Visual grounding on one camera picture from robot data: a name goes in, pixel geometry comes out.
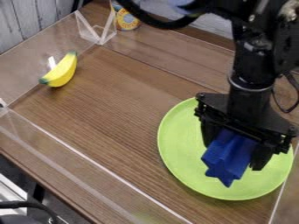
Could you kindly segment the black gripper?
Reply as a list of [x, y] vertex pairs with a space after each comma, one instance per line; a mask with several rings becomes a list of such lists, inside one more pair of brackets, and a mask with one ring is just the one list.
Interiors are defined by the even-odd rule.
[[197, 93], [194, 115], [200, 120], [204, 146], [208, 147], [221, 129], [236, 131], [256, 140], [249, 168], [261, 171], [272, 156], [286, 153], [296, 136], [294, 126], [274, 112], [269, 103], [260, 109], [250, 100], [241, 100], [229, 110], [228, 94]]

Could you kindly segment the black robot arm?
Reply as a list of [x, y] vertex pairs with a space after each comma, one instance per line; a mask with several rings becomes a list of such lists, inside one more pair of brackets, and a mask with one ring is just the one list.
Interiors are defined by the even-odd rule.
[[234, 58], [226, 94], [196, 95], [202, 142], [222, 129], [256, 141], [249, 167], [261, 170], [288, 152], [296, 129], [270, 106], [274, 83], [299, 67], [299, 0], [173, 0], [185, 17], [212, 13], [230, 21]]

